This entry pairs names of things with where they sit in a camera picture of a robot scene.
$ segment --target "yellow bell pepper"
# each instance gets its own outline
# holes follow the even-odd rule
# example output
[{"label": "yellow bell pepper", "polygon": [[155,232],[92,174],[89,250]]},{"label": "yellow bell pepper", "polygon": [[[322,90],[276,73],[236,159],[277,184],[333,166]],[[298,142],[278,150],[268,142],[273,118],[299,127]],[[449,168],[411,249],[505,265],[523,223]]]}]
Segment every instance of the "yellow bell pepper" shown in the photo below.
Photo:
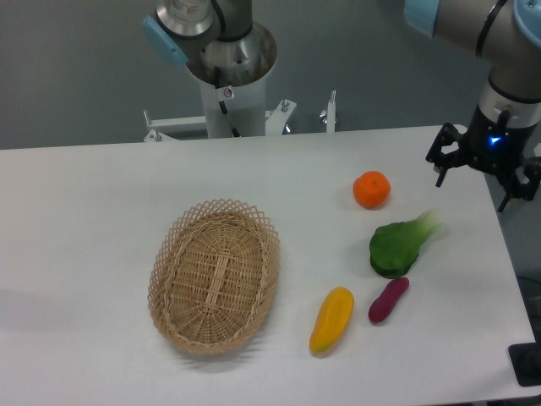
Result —
[{"label": "yellow bell pepper", "polygon": [[334,288],[321,305],[310,338],[310,351],[321,355],[331,349],[346,331],[353,312],[353,295],[346,288]]}]

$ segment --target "light blue joint cap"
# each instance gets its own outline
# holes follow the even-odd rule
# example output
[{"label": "light blue joint cap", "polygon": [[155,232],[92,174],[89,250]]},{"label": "light blue joint cap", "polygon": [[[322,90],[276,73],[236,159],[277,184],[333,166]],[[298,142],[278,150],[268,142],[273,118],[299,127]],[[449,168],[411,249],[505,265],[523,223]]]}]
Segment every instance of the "light blue joint cap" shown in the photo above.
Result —
[{"label": "light blue joint cap", "polygon": [[515,21],[528,40],[541,48],[541,0],[515,0]]},{"label": "light blue joint cap", "polygon": [[415,30],[432,38],[436,27],[440,0],[406,0],[404,17]]},{"label": "light blue joint cap", "polygon": [[183,50],[149,15],[143,20],[143,30],[154,50],[171,65],[184,65],[188,61]]}]

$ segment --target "purple vegetable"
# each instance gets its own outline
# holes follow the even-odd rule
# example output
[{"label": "purple vegetable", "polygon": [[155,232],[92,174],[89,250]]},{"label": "purple vegetable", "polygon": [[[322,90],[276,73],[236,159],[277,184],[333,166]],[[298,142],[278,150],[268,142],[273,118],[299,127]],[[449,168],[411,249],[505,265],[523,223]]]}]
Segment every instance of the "purple vegetable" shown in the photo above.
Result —
[{"label": "purple vegetable", "polygon": [[379,298],[370,306],[369,319],[373,323],[381,323],[392,312],[399,298],[409,288],[409,280],[399,277],[390,281]]}]

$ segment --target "woven basket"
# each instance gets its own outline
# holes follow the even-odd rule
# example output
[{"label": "woven basket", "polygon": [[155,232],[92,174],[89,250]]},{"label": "woven basket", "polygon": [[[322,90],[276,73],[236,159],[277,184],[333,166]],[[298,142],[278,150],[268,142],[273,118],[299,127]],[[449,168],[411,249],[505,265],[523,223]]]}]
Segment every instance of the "woven basket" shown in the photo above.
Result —
[{"label": "woven basket", "polygon": [[243,346],[271,306],[278,234],[257,207],[213,200],[172,226],[150,276],[154,325],[180,350],[219,354]]}]

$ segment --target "green vegetable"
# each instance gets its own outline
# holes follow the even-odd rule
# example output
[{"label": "green vegetable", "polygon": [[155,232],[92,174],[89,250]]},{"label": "green vegetable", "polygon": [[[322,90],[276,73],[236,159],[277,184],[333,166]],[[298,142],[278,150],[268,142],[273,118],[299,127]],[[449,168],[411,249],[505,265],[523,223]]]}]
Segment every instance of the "green vegetable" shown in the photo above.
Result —
[{"label": "green vegetable", "polygon": [[441,213],[432,209],[415,220],[377,228],[370,240],[370,265],[382,277],[403,277],[417,259],[424,242],[443,225]]}]

